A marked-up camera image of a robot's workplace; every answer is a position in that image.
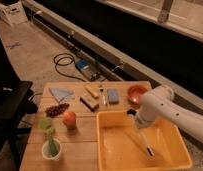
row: blue sponge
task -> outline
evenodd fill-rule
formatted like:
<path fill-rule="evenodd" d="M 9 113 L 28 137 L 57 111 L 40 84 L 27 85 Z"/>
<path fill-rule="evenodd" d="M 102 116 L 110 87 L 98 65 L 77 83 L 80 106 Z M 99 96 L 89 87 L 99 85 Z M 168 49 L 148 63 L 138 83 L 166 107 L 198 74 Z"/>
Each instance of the blue sponge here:
<path fill-rule="evenodd" d="M 118 91 L 115 88 L 107 89 L 107 95 L 108 95 L 109 104 L 119 103 Z"/>

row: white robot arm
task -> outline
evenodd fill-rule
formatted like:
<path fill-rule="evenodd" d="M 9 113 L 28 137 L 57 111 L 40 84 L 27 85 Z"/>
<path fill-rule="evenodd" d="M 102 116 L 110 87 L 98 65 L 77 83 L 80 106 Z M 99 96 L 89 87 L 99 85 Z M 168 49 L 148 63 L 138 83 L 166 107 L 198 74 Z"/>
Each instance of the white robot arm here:
<path fill-rule="evenodd" d="M 203 116 L 176 105 L 173 99 L 173 90 L 165 85 L 146 92 L 141 97 L 142 105 L 135 123 L 139 128 L 145 128 L 160 115 L 203 143 Z"/>

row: white object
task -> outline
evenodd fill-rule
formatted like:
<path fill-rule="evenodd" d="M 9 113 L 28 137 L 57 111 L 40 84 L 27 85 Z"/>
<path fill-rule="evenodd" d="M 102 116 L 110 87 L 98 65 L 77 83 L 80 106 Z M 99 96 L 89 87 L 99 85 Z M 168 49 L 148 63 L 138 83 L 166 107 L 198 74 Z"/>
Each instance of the white object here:
<path fill-rule="evenodd" d="M 54 138 L 54 143 L 56 145 L 56 148 L 58 150 L 58 154 L 54 157 L 51 156 L 50 154 L 50 149 L 49 149 L 49 143 L 46 141 L 43 146 L 42 146 L 42 156 L 46 160 L 53 160 L 53 161 L 59 161 L 61 154 L 62 154 L 62 146 L 59 140 Z"/>
<path fill-rule="evenodd" d="M 10 26 L 28 21 L 20 1 L 7 6 L 0 3 L 0 18 Z"/>
<path fill-rule="evenodd" d="M 203 116 L 176 105 L 173 99 L 174 91 L 164 85 L 143 94 L 142 105 L 135 118 L 138 127 L 150 126 L 160 115 L 203 143 Z"/>

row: gray floor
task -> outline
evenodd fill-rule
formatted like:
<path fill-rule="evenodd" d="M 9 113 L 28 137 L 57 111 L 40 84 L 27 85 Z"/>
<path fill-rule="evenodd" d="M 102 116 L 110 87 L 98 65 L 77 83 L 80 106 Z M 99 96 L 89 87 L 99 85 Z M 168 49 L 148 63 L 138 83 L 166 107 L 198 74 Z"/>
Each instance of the gray floor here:
<path fill-rule="evenodd" d="M 31 22 L 22 23 L 10 27 L 0 20 L 0 36 L 8 57 L 22 80 L 33 81 L 33 90 L 36 93 L 43 92 L 46 82 L 54 81 L 77 81 L 59 75 L 53 64 L 53 57 L 59 53 L 69 52 L 64 46 L 49 37 L 42 30 L 34 26 Z M 69 75 L 82 77 L 73 65 L 62 69 Z M 40 96 L 36 96 L 34 101 L 39 104 Z M 34 116 L 26 116 L 23 120 L 32 122 Z M 21 137 L 18 141 L 21 153 L 27 141 L 26 137 Z M 0 153 L 0 171 L 14 171 L 14 163 L 6 143 Z"/>

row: brown object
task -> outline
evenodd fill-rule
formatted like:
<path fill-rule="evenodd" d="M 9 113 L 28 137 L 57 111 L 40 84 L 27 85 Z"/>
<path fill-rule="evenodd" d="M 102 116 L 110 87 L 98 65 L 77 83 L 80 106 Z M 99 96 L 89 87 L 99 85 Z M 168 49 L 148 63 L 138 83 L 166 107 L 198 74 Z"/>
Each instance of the brown object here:
<path fill-rule="evenodd" d="M 68 107 L 69 107 L 68 103 L 48 107 L 45 110 L 46 116 L 54 118 L 55 116 L 62 114 Z"/>

